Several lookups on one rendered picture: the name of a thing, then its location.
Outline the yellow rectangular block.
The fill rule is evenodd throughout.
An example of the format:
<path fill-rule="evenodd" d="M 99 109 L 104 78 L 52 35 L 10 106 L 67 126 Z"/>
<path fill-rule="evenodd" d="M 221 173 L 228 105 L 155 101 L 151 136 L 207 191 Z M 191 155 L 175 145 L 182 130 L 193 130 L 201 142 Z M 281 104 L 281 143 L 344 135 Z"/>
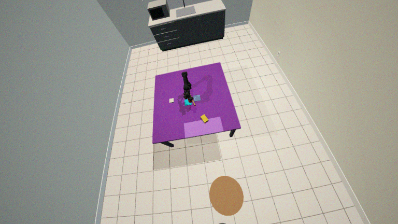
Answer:
<path fill-rule="evenodd" d="M 201 119 L 204 121 L 204 123 L 206 123 L 208 121 L 208 119 L 207 119 L 207 117 L 205 115 L 202 115 Z"/>

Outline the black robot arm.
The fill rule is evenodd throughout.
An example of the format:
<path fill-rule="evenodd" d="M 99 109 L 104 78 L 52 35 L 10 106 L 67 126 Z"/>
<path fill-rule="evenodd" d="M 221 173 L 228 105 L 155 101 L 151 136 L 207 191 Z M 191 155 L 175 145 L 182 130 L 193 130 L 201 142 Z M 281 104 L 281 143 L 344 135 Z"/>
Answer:
<path fill-rule="evenodd" d="M 183 96 L 183 98 L 187 99 L 190 97 L 191 83 L 188 81 L 188 78 L 187 78 L 188 73 L 187 72 L 182 72 L 181 74 L 182 74 L 183 82 L 184 82 L 184 86 L 183 86 L 184 93 L 186 93 Z"/>

